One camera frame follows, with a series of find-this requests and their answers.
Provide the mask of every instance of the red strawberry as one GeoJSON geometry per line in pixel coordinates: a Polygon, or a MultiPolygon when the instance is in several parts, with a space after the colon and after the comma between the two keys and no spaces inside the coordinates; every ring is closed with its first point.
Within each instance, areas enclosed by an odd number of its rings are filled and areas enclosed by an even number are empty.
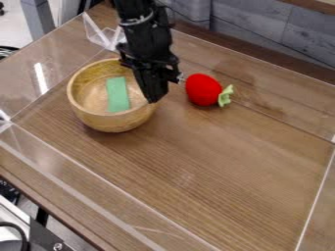
{"type": "Polygon", "coordinates": [[[195,74],[186,81],[186,92],[192,103],[199,106],[218,104],[224,88],[208,75],[195,74]]]}

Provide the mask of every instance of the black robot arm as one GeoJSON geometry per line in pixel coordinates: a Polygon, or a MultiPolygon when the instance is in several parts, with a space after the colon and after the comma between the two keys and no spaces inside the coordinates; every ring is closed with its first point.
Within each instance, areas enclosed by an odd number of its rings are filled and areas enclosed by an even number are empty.
{"type": "Polygon", "coordinates": [[[168,93],[168,82],[178,83],[179,59],[170,52],[171,25],[166,6],[155,0],[115,0],[127,43],[119,43],[123,66],[134,70],[143,94],[156,103],[168,93]]]}

